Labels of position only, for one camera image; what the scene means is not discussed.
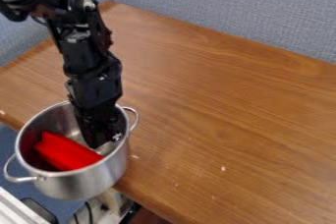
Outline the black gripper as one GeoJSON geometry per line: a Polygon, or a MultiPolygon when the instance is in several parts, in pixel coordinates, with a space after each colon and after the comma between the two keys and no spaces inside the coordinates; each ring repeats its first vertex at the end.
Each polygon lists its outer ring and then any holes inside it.
{"type": "Polygon", "coordinates": [[[116,109],[123,96],[121,61],[105,59],[89,67],[77,60],[65,60],[64,74],[75,118],[88,146],[96,148],[117,141],[125,132],[125,117],[116,109]]]}

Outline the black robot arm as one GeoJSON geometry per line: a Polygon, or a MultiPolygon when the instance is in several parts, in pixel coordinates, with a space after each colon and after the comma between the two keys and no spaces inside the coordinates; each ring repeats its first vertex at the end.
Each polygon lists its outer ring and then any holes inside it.
{"type": "Polygon", "coordinates": [[[63,56],[65,88],[83,138],[100,147],[120,132],[117,100],[123,96],[123,64],[109,48],[97,0],[0,0],[12,22],[33,19],[48,28],[63,56]]]}

